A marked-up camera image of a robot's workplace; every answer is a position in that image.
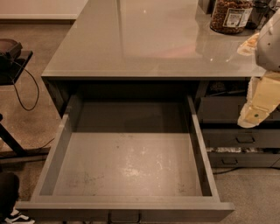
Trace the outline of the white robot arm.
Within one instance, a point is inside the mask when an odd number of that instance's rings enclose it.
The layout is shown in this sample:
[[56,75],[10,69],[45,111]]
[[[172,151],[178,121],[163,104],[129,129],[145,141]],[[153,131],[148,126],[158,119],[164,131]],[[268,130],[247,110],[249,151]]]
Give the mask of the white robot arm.
[[257,33],[239,47],[240,55],[255,55],[255,63],[266,70],[260,77],[252,77],[248,84],[247,101],[237,124],[253,128],[280,105],[280,10]]

